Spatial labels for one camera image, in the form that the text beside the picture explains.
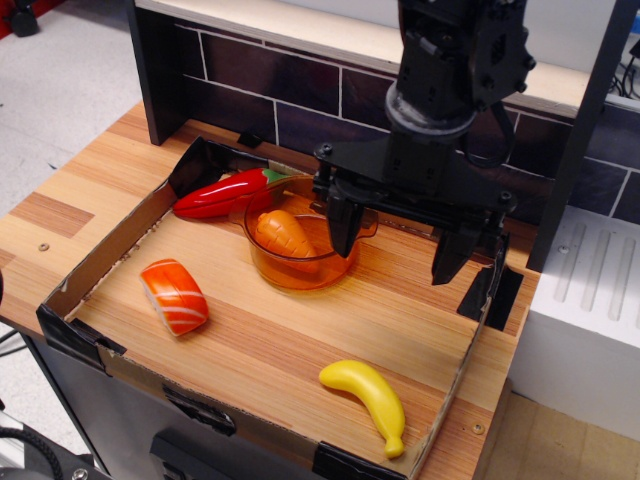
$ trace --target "orange bowl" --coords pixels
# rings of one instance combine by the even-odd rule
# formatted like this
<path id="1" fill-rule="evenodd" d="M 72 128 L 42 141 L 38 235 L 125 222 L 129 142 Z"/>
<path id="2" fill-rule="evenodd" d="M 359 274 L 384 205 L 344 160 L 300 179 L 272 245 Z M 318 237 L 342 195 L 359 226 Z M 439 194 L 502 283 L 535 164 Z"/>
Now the orange bowl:
<path id="1" fill-rule="evenodd" d="M 360 246 L 357 240 L 347 258 L 335 252 L 324 215 L 325 203 L 312 188 L 312 177 L 300 175 L 285 178 L 251 196 L 241 197 L 229 215 L 232 222 L 244 229 L 253 263 L 260 274 L 279 287 L 294 290 L 327 287 L 344 277 L 358 257 Z M 260 216 L 274 210 L 284 210 L 295 218 L 315 255 L 304 258 L 282 255 L 265 248 L 256 239 Z M 358 239 L 372 237 L 377 228 L 377 213 L 366 210 Z"/>

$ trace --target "black cable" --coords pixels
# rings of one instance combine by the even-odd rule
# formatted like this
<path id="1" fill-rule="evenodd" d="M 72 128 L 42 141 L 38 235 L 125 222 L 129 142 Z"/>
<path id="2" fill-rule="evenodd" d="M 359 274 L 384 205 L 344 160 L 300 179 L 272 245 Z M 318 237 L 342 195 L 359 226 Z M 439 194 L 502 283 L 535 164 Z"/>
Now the black cable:
<path id="1" fill-rule="evenodd" d="M 17 335 L 17 334 L 18 334 L 17 330 L 12 330 L 9 333 L 5 333 L 3 336 L 0 337 L 0 344 L 3 343 L 3 342 L 6 342 L 11 337 L 13 337 L 14 335 Z"/>
<path id="2" fill-rule="evenodd" d="M 633 82 L 631 83 L 631 97 L 632 97 L 632 98 L 633 98 L 633 97 L 635 97 L 635 98 L 637 98 L 637 99 L 640 99 L 640 95 L 638 95 L 638 93 L 636 92 L 636 89 L 635 89 L 635 85 L 634 85 L 634 83 L 635 83 L 635 79 L 634 79 L 634 80 L 633 80 Z"/>
<path id="3" fill-rule="evenodd" d="M 24 430 L 18 430 L 17 428 L 0 428 L 0 438 L 15 438 L 16 440 L 20 440 L 23 443 L 28 443 L 35 447 L 40 453 L 42 453 L 42 455 L 44 455 L 47 462 L 49 462 L 54 480 L 64 480 L 62 467 L 60 466 L 58 457 L 56 457 L 54 451 L 51 450 L 51 448 L 37 435 L 25 432 Z"/>
<path id="4" fill-rule="evenodd" d="M 465 158 L 469 163 L 479 168 L 496 168 L 505 163 L 509 159 L 509 156 L 511 156 L 516 141 L 513 124 L 504 108 L 504 103 L 496 102 L 491 105 L 491 113 L 493 113 L 493 117 L 498 123 L 500 132 L 504 138 L 504 149 L 502 152 L 497 153 L 491 158 L 478 157 L 469 152 L 469 132 L 460 137 L 460 147 Z"/>
<path id="5" fill-rule="evenodd" d="M 636 69 L 633 68 L 631 70 L 631 75 L 629 76 L 629 91 L 628 91 L 629 98 L 633 98 L 634 96 L 636 96 L 636 97 L 638 96 L 638 94 L 635 92 L 635 87 L 634 87 L 635 81 L 636 81 Z"/>
<path id="6" fill-rule="evenodd" d="M 633 68 L 634 61 L 635 57 L 631 57 L 631 60 L 629 61 L 627 67 L 624 69 L 624 74 L 622 75 L 622 94 L 626 98 L 631 98 L 631 91 L 627 91 L 627 78 L 629 78 L 629 74 L 631 73 L 631 69 Z"/>
<path id="7" fill-rule="evenodd" d="M 12 353 L 19 352 L 20 350 L 24 350 L 25 348 L 27 348 L 27 346 L 26 345 L 22 345 L 21 347 L 14 348 L 13 350 L 7 350 L 6 352 L 0 353 L 0 358 L 8 357 Z"/>
<path id="8" fill-rule="evenodd" d="M 614 90 L 617 90 L 618 96 L 622 96 L 622 87 L 620 86 L 620 79 L 618 77 L 613 77 L 611 79 L 611 86 L 609 87 L 609 93 L 613 93 Z"/>
<path id="9" fill-rule="evenodd" d="M 9 340 L 11 337 L 13 337 L 14 335 L 17 335 L 18 331 L 17 330 L 12 330 L 9 333 L 5 333 L 2 337 L 0 337 L 0 345 L 2 345 L 4 342 L 6 342 L 7 340 Z M 12 350 L 7 350 L 6 352 L 0 352 L 0 358 L 2 357 L 6 357 L 11 355 L 12 353 L 16 353 L 19 352 L 20 350 L 24 350 L 25 348 L 27 348 L 26 345 L 22 345 L 20 347 L 16 347 Z"/>

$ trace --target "toy salmon sushi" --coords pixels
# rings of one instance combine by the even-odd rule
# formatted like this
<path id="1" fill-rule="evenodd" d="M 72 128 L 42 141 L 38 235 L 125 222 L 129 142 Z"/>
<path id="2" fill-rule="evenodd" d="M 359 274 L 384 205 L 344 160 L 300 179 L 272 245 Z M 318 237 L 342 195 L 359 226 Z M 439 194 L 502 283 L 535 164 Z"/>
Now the toy salmon sushi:
<path id="1" fill-rule="evenodd" d="M 154 262 L 142 271 L 140 279 L 151 304 L 173 335 L 190 332 L 207 321 L 207 301 L 178 261 L 168 258 Z"/>

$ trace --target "toy red pepper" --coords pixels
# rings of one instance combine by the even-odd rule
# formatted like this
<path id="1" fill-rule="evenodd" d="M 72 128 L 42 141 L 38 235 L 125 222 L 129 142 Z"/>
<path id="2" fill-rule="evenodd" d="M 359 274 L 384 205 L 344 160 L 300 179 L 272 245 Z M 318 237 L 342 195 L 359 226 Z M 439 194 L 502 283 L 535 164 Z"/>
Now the toy red pepper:
<path id="1" fill-rule="evenodd" d="M 212 218 L 228 215 L 235 200 L 257 192 L 265 185 L 286 177 L 268 168 L 254 168 L 196 190 L 178 200 L 173 213 L 178 217 Z"/>

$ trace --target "black tape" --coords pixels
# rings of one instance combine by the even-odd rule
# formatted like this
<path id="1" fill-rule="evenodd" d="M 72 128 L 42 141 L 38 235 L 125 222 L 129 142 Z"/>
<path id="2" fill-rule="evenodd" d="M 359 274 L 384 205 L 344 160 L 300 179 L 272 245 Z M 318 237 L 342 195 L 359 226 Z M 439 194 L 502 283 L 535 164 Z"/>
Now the black tape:
<path id="1" fill-rule="evenodd" d="M 198 137 L 169 176 L 169 185 L 182 198 L 217 182 L 225 173 L 268 166 L 266 158 Z"/>
<path id="2" fill-rule="evenodd" d="M 49 306 L 42 304 L 36 312 L 47 345 L 97 370 L 105 372 L 97 345 L 123 355 L 127 349 L 105 337 L 81 320 L 65 322 Z"/>
<path id="3" fill-rule="evenodd" d="M 238 143 L 240 145 L 245 145 L 249 148 L 256 148 L 260 145 L 263 140 L 258 136 L 250 132 L 243 132 L 238 137 Z"/>
<path id="4" fill-rule="evenodd" d="M 316 449 L 312 471 L 327 480 L 407 480 L 398 472 L 324 442 Z"/>
<path id="5" fill-rule="evenodd" d="M 222 433 L 228 437 L 236 433 L 235 422 L 222 410 L 189 398 L 166 385 L 162 385 L 162 391 L 164 392 L 165 397 L 167 397 L 167 400 L 178 407 L 189 418 L 197 420 L 205 425 L 209 425 L 216 432 Z"/>
<path id="6" fill-rule="evenodd" d="M 509 236 L 503 236 L 502 241 L 502 247 L 496 255 L 494 264 L 478 272 L 471 288 L 458 307 L 460 315 L 480 321 L 482 308 L 487 303 L 487 299 L 491 297 L 491 307 L 485 325 L 497 330 L 504 330 L 524 279 L 523 275 L 505 266 Z"/>

